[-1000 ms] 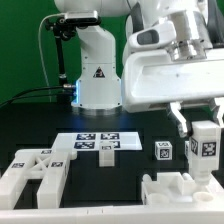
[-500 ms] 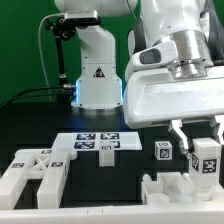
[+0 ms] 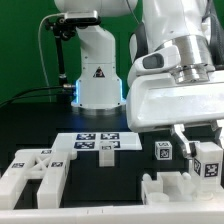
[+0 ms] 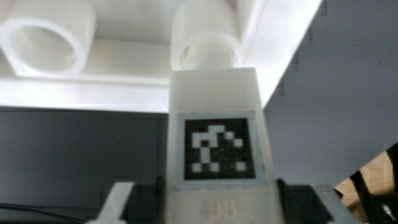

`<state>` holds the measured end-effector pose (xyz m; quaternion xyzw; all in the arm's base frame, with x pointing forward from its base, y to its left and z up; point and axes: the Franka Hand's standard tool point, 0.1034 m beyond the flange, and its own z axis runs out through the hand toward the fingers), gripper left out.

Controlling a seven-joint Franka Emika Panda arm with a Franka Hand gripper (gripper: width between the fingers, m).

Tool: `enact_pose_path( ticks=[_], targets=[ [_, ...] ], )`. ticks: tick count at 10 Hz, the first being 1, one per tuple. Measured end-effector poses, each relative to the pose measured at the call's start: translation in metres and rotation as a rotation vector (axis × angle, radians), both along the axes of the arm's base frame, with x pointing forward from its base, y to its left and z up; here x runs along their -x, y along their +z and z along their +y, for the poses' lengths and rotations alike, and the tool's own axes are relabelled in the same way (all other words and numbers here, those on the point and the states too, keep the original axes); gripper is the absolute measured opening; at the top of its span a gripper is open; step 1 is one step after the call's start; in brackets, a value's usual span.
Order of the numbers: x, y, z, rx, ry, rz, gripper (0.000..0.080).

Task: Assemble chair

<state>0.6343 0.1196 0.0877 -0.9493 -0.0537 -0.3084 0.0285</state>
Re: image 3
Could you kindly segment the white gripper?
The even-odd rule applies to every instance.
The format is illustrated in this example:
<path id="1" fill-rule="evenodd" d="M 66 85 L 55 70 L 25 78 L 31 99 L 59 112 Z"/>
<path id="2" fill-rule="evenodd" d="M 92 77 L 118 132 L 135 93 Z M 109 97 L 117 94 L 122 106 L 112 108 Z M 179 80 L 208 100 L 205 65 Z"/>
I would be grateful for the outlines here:
<path id="1" fill-rule="evenodd" d="M 224 147 L 224 71 L 210 73 L 208 82 L 177 84 L 169 73 L 138 77 L 126 101 L 127 124 L 133 132 L 171 127 L 184 158 L 191 159 L 185 125 L 211 123 L 216 143 Z"/>

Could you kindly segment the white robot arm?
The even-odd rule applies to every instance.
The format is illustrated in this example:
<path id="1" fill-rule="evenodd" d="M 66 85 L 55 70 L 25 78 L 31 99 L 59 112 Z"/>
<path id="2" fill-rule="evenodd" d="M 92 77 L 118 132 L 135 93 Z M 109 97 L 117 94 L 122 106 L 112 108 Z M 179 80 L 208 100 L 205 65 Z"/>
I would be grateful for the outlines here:
<path id="1" fill-rule="evenodd" d="M 212 0 L 54 0 L 81 40 L 82 73 L 73 107 L 83 112 L 110 110 L 119 101 L 115 41 L 99 25 L 143 6 L 131 35 L 132 66 L 126 116 L 137 133 L 168 129 L 191 158 L 196 145 L 188 126 L 224 124 L 223 30 Z"/>

